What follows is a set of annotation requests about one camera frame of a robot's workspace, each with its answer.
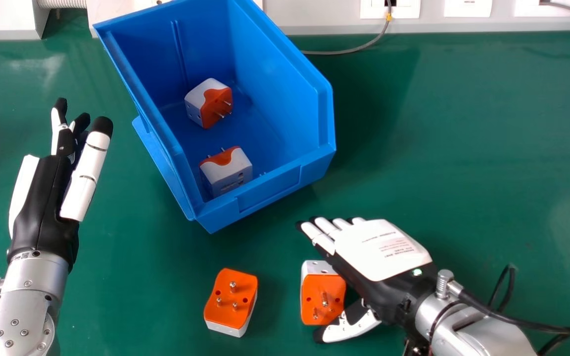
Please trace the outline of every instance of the blue container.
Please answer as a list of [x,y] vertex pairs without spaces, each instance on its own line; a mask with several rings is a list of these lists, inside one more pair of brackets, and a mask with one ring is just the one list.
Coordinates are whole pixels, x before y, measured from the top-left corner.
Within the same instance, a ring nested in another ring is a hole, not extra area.
[[[335,153],[328,81],[251,0],[176,0],[97,24],[139,117],[138,135],[188,220],[215,232],[324,176]],[[235,110],[210,130],[184,95],[207,78]],[[254,180],[218,198],[199,163],[242,147]]]

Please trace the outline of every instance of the green tabletop surface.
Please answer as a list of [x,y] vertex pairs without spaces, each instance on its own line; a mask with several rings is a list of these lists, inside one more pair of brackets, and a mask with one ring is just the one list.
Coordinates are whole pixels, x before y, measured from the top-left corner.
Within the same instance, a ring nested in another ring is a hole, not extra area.
[[[368,38],[293,40],[320,50]],[[49,154],[54,100],[68,99],[70,118],[115,122],[67,282],[62,355],[399,356],[398,327],[316,345],[301,324],[300,267],[319,255],[294,223],[310,216],[388,219],[484,300],[512,262],[507,313],[570,326],[570,32],[389,35],[311,61],[334,88],[327,175],[210,235],[185,219],[138,139],[135,106],[84,12],[50,18],[43,41],[0,43],[1,277],[14,181],[24,155]],[[203,320],[224,267],[259,279],[240,339]],[[536,348],[548,339],[529,335]],[[570,340],[553,355],[569,356]]]

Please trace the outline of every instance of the orange and white plug adapter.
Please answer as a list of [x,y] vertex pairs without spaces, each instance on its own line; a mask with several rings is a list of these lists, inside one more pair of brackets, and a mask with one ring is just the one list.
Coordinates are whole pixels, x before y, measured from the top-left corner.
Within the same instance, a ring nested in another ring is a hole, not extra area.
[[233,90],[217,79],[208,78],[184,96],[184,103],[188,118],[209,129],[233,112]]
[[239,146],[221,149],[199,164],[206,190],[217,198],[252,180],[252,163]]
[[255,275],[222,269],[204,307],[208,329],[242,337],[254,311],[257,291],[258,279]]
[[346,282],[326,261],[305,261],[300,275],[300,317],[305,325],[327,325],[344,310]]

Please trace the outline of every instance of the white corrugated hose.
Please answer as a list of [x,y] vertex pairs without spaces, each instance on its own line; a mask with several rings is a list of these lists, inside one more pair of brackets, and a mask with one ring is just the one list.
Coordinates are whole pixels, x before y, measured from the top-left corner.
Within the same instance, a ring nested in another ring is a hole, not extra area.
[[87,0],[37,0],[43,9],[86,9]]

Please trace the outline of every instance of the robotic hand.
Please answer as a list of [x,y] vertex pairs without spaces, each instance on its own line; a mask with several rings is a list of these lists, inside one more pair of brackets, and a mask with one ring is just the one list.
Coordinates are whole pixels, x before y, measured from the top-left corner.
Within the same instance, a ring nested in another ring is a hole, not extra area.
[[68,126],[67,101],[52,108],[51,154],[23,158],[10,203],[6,278],[0,278],[0,356],[59,354],[55,328],[76,262],[79,222],[91,203],[113,123],[89,114]]
[[[330,325],[315,330],[317,343],[354,338],[384,323],[406,331],[404,356],[544,356],[570,336],[570,327],[500,313],[513,291],[516,270],[511,266],[485,306],[451,271],[437,272],[428,251],[389,221],[317,217],[297,227],[361,297]],[[507,273],[507,296],[494,311],[491,302]],[[536,353],[521,327],[557,336]]]

